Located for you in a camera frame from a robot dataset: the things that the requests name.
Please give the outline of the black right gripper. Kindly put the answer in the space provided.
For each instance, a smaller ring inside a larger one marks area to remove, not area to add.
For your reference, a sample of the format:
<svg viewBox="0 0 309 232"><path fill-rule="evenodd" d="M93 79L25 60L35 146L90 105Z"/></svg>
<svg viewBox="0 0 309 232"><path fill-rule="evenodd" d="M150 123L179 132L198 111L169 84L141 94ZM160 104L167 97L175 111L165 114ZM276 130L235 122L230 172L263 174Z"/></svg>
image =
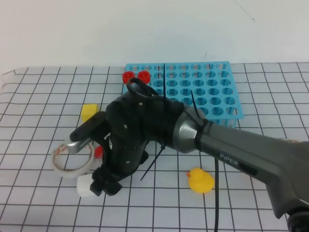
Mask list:
<svg viewBox="0 0 309 232"><path fill-rule="evenodd" d="M125 93L91 116L70 134L71 141L82 141L95 132L104 150L103 164L92 173L90 190L97 196L117 194L120 180L133 174L148 154L149 141L169 145L169 100L150 94Z"/></svg>

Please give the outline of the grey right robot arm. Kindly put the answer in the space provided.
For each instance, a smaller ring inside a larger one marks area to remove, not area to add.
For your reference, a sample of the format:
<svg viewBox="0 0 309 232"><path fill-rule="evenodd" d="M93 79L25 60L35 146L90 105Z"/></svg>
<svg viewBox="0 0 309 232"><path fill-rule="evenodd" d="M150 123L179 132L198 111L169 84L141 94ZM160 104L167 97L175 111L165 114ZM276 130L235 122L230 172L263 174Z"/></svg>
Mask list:
<svg viewBox="0 0 309 232"><path fill-rule="evenodd" d="M291 232L309 229L309 144L241 131L208 121L203 112L158 95L125 93L70 134L77 153L89 142L103 147L92 175L96 195L115 195L120 181L147 160L149 141L181 153L205 152L266 184L276 217L288 214Z"/></svg>

